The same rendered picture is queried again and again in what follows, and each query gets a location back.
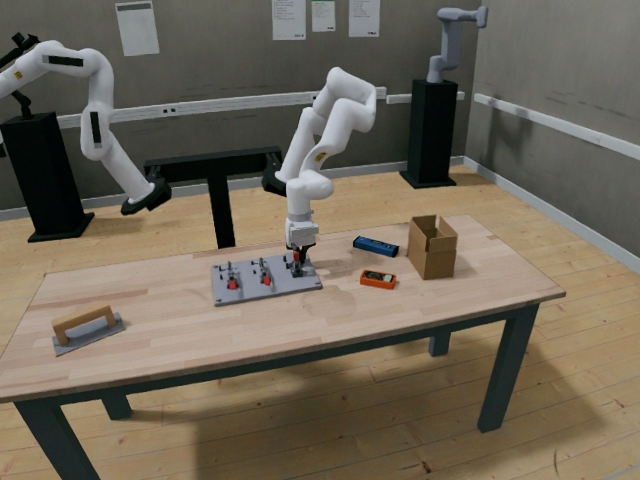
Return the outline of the small brown cardboard box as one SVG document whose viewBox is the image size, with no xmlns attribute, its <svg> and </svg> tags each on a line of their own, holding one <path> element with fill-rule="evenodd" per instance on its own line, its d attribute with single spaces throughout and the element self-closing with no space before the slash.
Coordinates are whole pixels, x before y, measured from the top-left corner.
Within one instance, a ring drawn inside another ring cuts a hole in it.
<svg viewBox="0 0 640 480">
<path fill-rule="evenodd" d="M 423 281 L 453 277 L 458 233 L 441 216 L 435 228 L 436 216 L 410 218 L 407 258 Z"/>
</svg>

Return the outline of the blue spirit level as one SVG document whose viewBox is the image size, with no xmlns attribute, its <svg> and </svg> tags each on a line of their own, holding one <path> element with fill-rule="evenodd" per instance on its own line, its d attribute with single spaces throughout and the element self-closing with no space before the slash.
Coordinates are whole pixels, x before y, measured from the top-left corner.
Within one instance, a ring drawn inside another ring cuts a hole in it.
<svg viewBox="0 0 640 480">
<path fill-rule="evenodd" d="M 399 246 L 358 236 L 353 247 L 394 258 L 399 253 Z"/>
</svg>

